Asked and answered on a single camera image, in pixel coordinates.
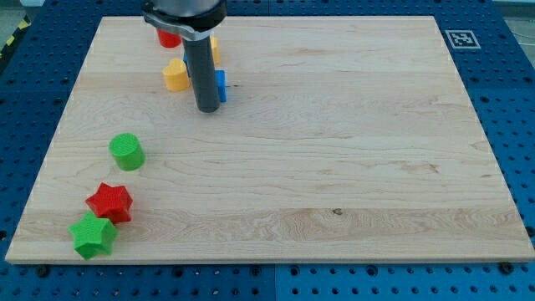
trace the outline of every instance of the wood grain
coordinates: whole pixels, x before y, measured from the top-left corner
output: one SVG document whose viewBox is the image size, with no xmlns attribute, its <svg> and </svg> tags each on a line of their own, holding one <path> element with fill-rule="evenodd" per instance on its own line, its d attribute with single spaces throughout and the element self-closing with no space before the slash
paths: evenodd
<svg viewBox="0 0 535 301">
<path fill-rule="evenodd" d="M 166 91 L 141 18 L 103 18 L 11 263 L 461 263 L 535 256 L 433 18 L 227 18 L 229 101 Z M 123 172 L 107 145 L 135 133 Z M 133 221 L 83 261 L 67 226 L 105 181 Z"/>
</svg>

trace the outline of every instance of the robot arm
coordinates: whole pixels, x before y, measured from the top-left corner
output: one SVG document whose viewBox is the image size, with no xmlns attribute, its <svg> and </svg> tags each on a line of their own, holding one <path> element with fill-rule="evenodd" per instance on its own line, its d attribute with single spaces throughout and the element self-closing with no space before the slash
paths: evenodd
<svg viewBox="0 0 535 301">
<path fill-rule="evenodd" d="M 147 23 L 182 36 L 197 107 L 205 113 L 217 110 L 210 33 L 227 16 L 227 0 L 144 0 L 141 12 Z"/>
</svg>

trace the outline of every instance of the wooden cutting board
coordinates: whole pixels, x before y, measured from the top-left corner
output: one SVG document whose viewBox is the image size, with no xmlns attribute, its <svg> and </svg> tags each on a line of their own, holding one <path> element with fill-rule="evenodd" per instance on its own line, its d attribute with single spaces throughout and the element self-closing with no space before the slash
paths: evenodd
<svg viewBox="0 0 535 301">
<path fill-rule="evenodd" d="M 197 110 L 181 56 L 103 18 L 8 251 L 10 263 L 530 261 L 533 247 L 433 17 L 227 18 L 228 102 Z M 108 152 L 121 132 L 138 171 Z M 84 261 L 68 226 L 100 182 L 133 221 Z"/>
</svg>

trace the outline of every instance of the green star-shaped block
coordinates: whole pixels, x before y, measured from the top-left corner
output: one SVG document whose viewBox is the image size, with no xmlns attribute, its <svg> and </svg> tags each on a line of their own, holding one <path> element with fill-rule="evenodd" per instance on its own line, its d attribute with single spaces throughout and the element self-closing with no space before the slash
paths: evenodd
<svg viewBox="0 0 535 301">
<path fill-rule="evenodd" d="M 74 250 L 85 260 L 99 254 L 111 255 L 117 228 L 108 218 L 98 218 L 87 211 L 82 219 L 69 227 L 74 236 Z"/>
</svg>

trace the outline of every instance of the green cylinder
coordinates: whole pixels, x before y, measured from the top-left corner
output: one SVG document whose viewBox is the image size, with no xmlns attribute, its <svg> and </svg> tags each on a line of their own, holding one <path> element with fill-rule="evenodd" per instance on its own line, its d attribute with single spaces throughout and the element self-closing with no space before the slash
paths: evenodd
<svg viewBox="0 0 535 301">
<path fill-rule="evenodd" d="M 145 153 L 135 135 L 123 133 L 110 142 L 110 152 L 123 171 L 133 171 L 145 163 Z"/>
</svg>

